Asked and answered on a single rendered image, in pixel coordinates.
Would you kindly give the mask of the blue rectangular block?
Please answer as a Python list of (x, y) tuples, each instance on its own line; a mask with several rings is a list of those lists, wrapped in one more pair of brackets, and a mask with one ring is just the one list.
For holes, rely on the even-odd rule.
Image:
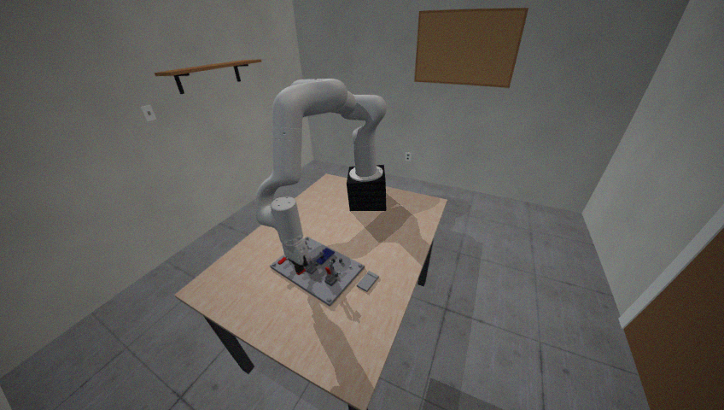
[(321, 266), (335, 253), (335, 251), (326, 248), (322, 252), (324, 252), (324, 254), (323, 254), (324, 258), (323, 259), (319, 258), (316, 261)]

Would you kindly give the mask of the dark grey toggle clamp with red handle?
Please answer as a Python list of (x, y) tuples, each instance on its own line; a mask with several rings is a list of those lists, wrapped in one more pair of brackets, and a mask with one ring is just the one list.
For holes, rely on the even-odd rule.
[(325, 277), (325, 283), (330, 286), (332, 286), (337, 281), (336, 275), (333, 272), (333, 263), (335, 263), (335, 262), (336, 261), (334, 259), (329, 260), (328, 266), (330, 266), (330, 268), (328, 268), (328, 267), (325, 268), (325, 270), (327, 272), (326, 273), (327, 276)]

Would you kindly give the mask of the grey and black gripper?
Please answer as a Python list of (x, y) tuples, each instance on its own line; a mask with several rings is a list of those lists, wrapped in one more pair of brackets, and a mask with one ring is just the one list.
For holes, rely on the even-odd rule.
[[(283, 245), (283, 252), (286, 257), (292, 260), (293, 265), (295, 265), (295, 271), (298, 273), (301, 273), (304, 268), (308, 265), (307, 259), (310, 259), (310, 255), (307, 249), (307, 245), (304, 241), (304, 239), (299, 240), (294, 245)], [(287, 247), (286, 247), (287, 246)], [(307, 259), (306, 259), (307, 257)], [(303, 260), (304, 258), (304, 260)], [(304, 262), (303, 262), (304, 261)]]

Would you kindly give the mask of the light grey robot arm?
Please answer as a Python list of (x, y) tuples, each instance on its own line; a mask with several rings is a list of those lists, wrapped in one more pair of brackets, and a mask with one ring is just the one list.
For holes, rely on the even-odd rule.
[(303, 238), (296, 200), (281, 196), (273, 201), (279, 187), (300, 180), (303, 117), (336, 113), (348, 120), (365, 120), (364, 126), (353, 131), (355, 168), (349, 175), (368, 182), (383, 174), (377, 166), (375, 132), (386, 110), (382, 97), (353, 95), (338, 79), (300, 79), (280, 91), (272, 107), (273, 171), (256, 193), (257, 221), (275, 228), (282, 244), (293, 245)]

